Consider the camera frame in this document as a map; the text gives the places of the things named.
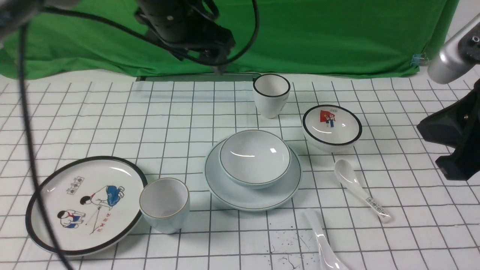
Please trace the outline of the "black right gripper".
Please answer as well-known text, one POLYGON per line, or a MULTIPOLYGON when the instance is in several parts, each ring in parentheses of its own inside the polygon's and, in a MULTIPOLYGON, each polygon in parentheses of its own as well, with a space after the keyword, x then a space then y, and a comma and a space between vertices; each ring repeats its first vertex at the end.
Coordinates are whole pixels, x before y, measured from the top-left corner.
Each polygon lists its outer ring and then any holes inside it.
POLYGON ((454 148, 435 163, 448 180, 467 181, 480 170, 480 81, 459 101, 424 118, 417 130, 422 138, 454 148))

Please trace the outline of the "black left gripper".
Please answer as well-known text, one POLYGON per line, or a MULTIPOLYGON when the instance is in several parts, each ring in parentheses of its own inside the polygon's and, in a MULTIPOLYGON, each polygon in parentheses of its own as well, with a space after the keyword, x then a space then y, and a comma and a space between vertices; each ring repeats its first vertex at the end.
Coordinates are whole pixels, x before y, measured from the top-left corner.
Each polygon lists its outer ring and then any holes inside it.
POLYGON ((166 46, 178 60, 190 52, 194 60, 207 63, 215 74, 227 69, 235 47, 233 33, 218 24, 217 6, 212 0, 139 0, 134 13, 147 26, 145 37, 166 46))

